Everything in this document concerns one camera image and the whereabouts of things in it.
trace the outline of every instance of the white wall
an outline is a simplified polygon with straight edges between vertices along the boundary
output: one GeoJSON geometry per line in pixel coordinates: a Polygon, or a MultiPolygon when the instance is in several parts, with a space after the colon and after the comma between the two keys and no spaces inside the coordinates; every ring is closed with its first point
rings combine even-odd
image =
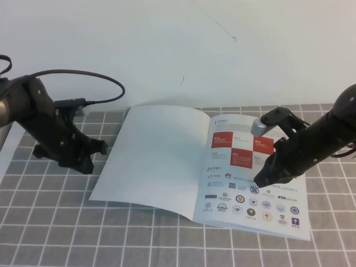
{"type": "MultiPolygon", "coordinates": [[[[106,110],[334,102],[356,83],[355,14],[354,0],[0,0],[0,53],[11,77],[73,68],[118,79],[127,95],[106,110]]],[[[118,89],[43,80],[55,100],[118,89]]]]}

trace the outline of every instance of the red square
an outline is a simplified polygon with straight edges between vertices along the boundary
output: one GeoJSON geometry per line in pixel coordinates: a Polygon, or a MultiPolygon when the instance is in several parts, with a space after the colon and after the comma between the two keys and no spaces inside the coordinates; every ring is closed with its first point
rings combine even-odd
{"type": "Polygon", "coordinates": [[[233,146],[233,132],[214,132],[212,136],[211,148],[218,147],[232,147],[233,146]]]}
{"type": "Polygon", "coordinates": [[[252,169],[252,154],[250,150],[231,149],[230,165],[252,169]]]}
{"type": "Polygon", "coordinates": [[[273,144],[274,140],[266,137],[255,137],[254,136],[254,151],[263,154],[272,155],[273,154],[273,144]]]}

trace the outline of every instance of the table surface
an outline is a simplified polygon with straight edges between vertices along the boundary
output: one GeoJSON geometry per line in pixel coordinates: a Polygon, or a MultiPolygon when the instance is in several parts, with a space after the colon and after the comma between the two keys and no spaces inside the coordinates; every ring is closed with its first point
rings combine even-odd
{"type": "MultiPolygon", "coordinates": [[[[332,105],[286,106],[314,122],[332,105]]],[[[210,116],[260,116],[274,107],[203,108],[210,116]]],[[[127,112],[76,117],[84,134],[112,147],[127,112]]],[[[148,206],[89,201],[92,175],[32,155],[23,136],[0,184],[0,266],[356,266],[356,165],[326,159],[306,172],[311,241],[216,228],[148,206]]]]}

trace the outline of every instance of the open booklet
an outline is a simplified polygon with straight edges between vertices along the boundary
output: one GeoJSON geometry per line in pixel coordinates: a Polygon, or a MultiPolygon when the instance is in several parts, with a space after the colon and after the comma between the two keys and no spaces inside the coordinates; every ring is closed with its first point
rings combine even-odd
{"type": "Polygon", "coordinates": [[[154,206],[208,224],[310,240],[305,176],[258,188],[254,176],[276,128],[254,137],[255,117],[210,118],[179,106],[130,109],[90,200],[154,206]]]}

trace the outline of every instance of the black robotic arm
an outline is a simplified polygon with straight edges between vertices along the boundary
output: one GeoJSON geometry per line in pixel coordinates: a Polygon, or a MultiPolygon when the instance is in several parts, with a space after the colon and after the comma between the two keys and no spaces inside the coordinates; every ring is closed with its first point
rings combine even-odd
{"type": "Polygon", "coordinates": [[[84,135],[73,123],[75,114],[83,107],[96,103],[117,100],[125,94],[125,88],[118,81],[92,72],[51,70],[19,77],[13,80],[2,78],[11,67],[11,59],[0,55],[0,60],[9,66],[0,72],[0,127],[17,121],[37,141],[33,154],[57,161],[62,167],[74,169],[83,174],[93,172],[90,156],[107,152],[107,143],[84,135]],[[110,100],[86,101],[84,98],[53,102],[38,79],[38,76],[52,73],[73,73],[95,76],[114,82],[122,93],[110,100]]]}
{"type": "Polygon", "coordinates": [[[277,125],[288,139],[274,144],[275,152],[254,179],[258,187],[286,184],[329,156],[343,157],[356,151],[356,85],[347,88],[333,109],[310,126],[287,108],[277,107],[256,119],[251,133],[262,136],[277,125]],[[351,149],[335,155],[345,146],[351,149]]]}

